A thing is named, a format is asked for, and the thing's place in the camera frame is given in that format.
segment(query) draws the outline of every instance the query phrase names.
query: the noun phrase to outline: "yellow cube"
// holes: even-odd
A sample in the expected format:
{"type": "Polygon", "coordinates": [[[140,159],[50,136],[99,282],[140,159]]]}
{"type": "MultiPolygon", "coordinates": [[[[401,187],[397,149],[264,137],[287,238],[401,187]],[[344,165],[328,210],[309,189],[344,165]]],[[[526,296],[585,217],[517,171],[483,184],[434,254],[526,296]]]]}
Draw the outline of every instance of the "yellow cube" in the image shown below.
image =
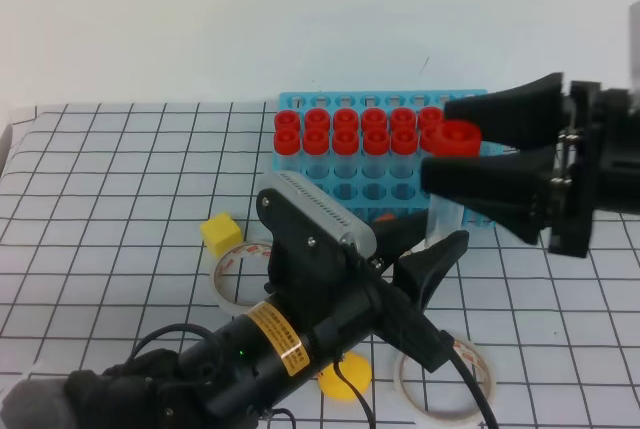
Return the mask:
{"type": "Polygon", "coordinates": [[[242,231],[226,212],[212,217],[200,225],[202,238],[214,257],[220,257],[242,242],[242,231]]]}

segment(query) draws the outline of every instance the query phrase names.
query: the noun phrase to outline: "white wall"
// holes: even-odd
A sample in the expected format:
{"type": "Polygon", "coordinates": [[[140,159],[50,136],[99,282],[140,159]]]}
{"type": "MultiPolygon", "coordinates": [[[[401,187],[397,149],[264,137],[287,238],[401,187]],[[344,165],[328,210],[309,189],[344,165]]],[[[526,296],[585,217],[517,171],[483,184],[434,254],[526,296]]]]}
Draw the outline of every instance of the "white wall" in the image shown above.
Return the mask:
{"type": "Polygon", "coordinates": [[[559,70],[624,86],[634,1],[0,0],[0,99],[500,89],[559,70]]]}

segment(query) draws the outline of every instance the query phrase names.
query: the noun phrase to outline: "yellow ball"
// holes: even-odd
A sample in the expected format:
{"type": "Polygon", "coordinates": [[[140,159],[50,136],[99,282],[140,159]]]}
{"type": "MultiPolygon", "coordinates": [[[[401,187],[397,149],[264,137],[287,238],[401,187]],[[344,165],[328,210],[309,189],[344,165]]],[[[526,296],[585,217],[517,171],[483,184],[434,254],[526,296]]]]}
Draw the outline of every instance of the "yellow ball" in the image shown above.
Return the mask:
{"type": "MultiPolygon", "coordinates": [[[[371,365],[369,361],[355,352],[347,352],[340,362],[342,375],[354,385],[360,394],[367,392],[371,383],[371,365]]],[[[354,401],[356,395],[333,370],[333,363],[318,374],[318,385],[327,397],[339,401],[354,401]]]]}

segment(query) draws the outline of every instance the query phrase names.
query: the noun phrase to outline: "clear plastic tube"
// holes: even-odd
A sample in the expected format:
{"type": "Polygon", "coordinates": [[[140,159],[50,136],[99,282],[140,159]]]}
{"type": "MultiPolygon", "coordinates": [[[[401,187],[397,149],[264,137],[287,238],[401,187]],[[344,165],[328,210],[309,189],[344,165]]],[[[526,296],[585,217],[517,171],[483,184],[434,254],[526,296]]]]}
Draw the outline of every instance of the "clear plastic tube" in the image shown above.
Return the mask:
{"type": "Polygon", "coordinates": [[[406,179],[413,174],[414,155],[393,154],[389,172],[393,177],[406,179]]]}
{"type": "Polygon", "coordinates": [[[375,156],[372,154],[365,154],[362,174],[365,177],[370,177],[371,179],[379,179],[384,176],[384,157],[384,155],[375,156]]]}
{"type": "Polygon", "coordinates": [[[299,152],[288,156],[274,152],[274,157],[276,158],[276,167],[279,170],[301,172],[302,157],[299,152]]]}
{"type": "Polygon", "coordinates": [[[322,179],[329,174],[329,153],[321,155],[307,154],[307,176],[311,179],[322,179]]]}
{"type": "Polygon", "coordinates": [[[431,194],[425,247],[431,247],[462,227],[464,206],[431,194]]]}
{"type": "Polygon", "coordinates": [[[335,154],[334,158],[336,177],[340,179],[351,179],[356,175],[358,171],[357,155],[341,156],[340,154],[335,154]]]}

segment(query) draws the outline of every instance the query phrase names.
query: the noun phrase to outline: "white grid surface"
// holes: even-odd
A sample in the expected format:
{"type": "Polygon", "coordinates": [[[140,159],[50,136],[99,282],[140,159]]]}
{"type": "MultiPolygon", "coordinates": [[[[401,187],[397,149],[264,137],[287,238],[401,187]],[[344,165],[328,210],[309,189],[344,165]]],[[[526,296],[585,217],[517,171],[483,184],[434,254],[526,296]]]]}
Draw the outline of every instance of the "white grid surface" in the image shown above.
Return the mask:
{"type": "MultiPolygon", "coordinates": [[[[198,226],[226,211],[247,239],[269,237],[253,196],[271,167],[276,107],[69,104],[16,127],[27,134],[0,180],[0,384],[37,360],[33,377],[102,371],[160,326],[229,321],[198,226]]],[[[503,427],[640,427],[640,217],[596,218],[584,260],[548,254],[545,237],[529,247],[472,228],[430,303],[437,326],[466,334],[496,368],[503,427]]],[[[264,282],[264,265],[225,277],[241,301],[262,298],[264,282]]],[[[151,348],[194,342],[170,334],[151,348]]],[[[406,427],[390,395],[394,351],[376,338],[356,351],[374,368],[366,397],[380,426],[406,427]]],[[[470,403],[449,365],[405,374],[432,410],[470,403]]],[[[357,403],[324,398],[315,381],[281,405],[302,429],[367,427],[357,403]]]]}

